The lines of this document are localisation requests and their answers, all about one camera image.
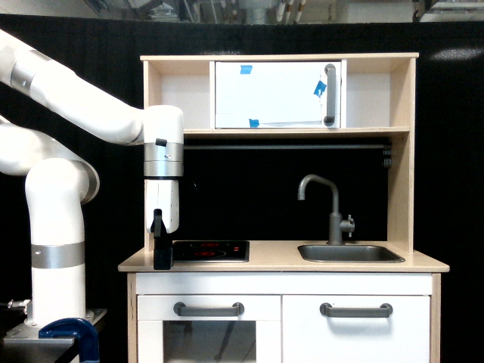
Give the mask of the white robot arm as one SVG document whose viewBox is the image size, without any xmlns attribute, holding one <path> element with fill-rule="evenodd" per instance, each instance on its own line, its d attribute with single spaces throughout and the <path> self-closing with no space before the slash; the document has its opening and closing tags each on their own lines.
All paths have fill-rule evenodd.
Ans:
<svg viewBox="0 0 484 363">
<path fill-rule="evenodd" d="M 1 34 L 1 81 L 65 120 L 113 144 L 144 148 L 147 232 L 169 252 L 179 226 L 184 115 L 174 106 L 131 107 L 8 33 Z M 99 189 L 95 169 L 52 137 L 1 121 L 1 171 L 25 177 L 32 308 L 43 327 L 82 318 L 85 228 L 82 205 Z"/>
</svg>

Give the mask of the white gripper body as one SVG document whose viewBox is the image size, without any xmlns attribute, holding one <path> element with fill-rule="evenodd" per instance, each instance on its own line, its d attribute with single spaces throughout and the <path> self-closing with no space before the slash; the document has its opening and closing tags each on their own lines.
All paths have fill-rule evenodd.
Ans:
<svg viewBox="0 0 484 363">
<path fill-rule="evenodd" d="M 171 234 L 179 227 L 179 189 L 178 180 L 145 180 L 145 219 L 146 230 L 151 233 L 154 210 L 162 211 L 166 232 Z"/>
</svg>

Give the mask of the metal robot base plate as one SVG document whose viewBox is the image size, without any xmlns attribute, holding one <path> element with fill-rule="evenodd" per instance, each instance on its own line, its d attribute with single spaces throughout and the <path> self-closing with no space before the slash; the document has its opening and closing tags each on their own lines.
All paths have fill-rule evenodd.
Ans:
<svg viewBox="0 0 484 363">
<path fill-rule="evenodd" d="M 107 309 L 88 309 L 84 319 L 89 321 L 95 327 L 96 331 L 100 333 L 104 329 L 106 314 Z M 3 338 L 3 343 L 5 345 L 54 344 L 67 346 L 74 344 L 75 340 L 73 337 L 39 338 L 40 329 L 40 326 L 26 318 L 24 322 L 6 333 L 6 336 Z"/>
</svg>

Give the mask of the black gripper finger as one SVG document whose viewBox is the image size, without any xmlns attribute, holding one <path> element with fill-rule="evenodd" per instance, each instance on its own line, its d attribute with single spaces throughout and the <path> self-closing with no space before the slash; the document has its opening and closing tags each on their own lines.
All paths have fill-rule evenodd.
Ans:
<svg viewBox="0 0 484 363">
<path fill-rule="evenodd" d="M 170 270 L 173 266 L 172 238 L 166 231 L 161 209 L 155 209 L 150 232 L 154 238 L 154 269 Z"/>
</svg>

